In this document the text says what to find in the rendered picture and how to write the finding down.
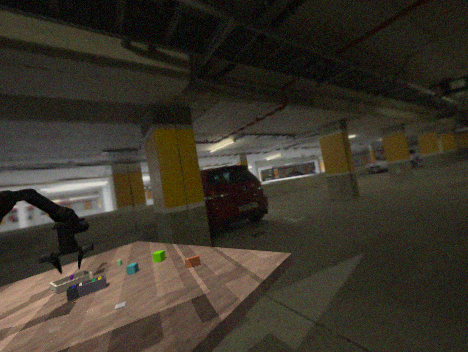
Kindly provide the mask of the beige shallow tray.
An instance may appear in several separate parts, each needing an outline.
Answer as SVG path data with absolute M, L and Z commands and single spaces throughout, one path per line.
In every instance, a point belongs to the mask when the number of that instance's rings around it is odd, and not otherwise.
M 70 275 L 71 276 L 71 275 Z M 93 273 L 81 271 L 73 274 L 74 279 L 70 280 L 70 276 L 49 283 L 50 290 L 55 294 L 59 294 L 68 289 L 68 287 L 93 279 Z

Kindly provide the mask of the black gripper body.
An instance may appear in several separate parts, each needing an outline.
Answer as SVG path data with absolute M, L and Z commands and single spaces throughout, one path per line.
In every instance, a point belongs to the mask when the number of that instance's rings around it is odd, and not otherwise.
M 83 244 L 81 247 L 76 248 L 74 235 L 64 237 L 64 238 L 58 238 L 58 241 L 59 241 L 60 253 L 43 254 L 38 259 L 39 264 L 45 263 L 45 262 L 56 261 L 58 257 L 69 255 L 69 253 L 73 253 L 77 251 L 79 251 L 79 253 L 82 253 L 82 252 L 86 252 L 86 251 L 93 249 L 93 243 L 91 242 Z

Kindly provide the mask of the teal cube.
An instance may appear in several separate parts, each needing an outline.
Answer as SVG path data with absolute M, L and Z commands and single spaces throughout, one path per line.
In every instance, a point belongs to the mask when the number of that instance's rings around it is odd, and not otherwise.
M 127 266 L 127 274 L 134 274 L 139 271 L 139 265 L 137 263 L 130 263 Z

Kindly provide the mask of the small orange block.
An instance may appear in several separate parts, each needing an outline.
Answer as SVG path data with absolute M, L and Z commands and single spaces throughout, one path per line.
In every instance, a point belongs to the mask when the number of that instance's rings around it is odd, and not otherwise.
M 199 255 L 194 256 L 194 257 L 190 257 L 190 258 L 186 258 L 185 259 L 185 264 L 186 264 L 186 268 L 190 268 L 190 267 L 193 267 L 193 266 L 196 266 L 196 265 L 200 265 Z

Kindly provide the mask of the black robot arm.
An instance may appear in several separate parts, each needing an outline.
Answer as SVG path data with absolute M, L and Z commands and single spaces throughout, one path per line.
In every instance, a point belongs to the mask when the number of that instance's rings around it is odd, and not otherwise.
M 52 227 L 52 229 L 57 229 L 58 238 L 72 236 L 86 231 L 89 227 L 88 222 L 84 218 L 79 218 L 73 209 L 60 206 L 31 188 L 0 191 L 0 223 L 3 217 L 13 209 L 16 202 L 23 200 L 47 212 L 55 222 L 61 222 Z

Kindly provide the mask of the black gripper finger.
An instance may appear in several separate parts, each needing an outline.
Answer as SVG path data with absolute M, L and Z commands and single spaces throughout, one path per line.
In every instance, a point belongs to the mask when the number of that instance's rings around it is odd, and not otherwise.
M 49 262 L 49 264 L 52 263 L 56 268 L 57 270 L 60 272 L 60 274 L 62 274 L 62 268 L 61 268 L 61 264 L 60 264 L 60 258 L 58 258 L 56 261 L 52 261 L 52 262 Z
M 78 253 L 78 269 L 80 269 L 83 254 L 85 254 L 86 252 Z

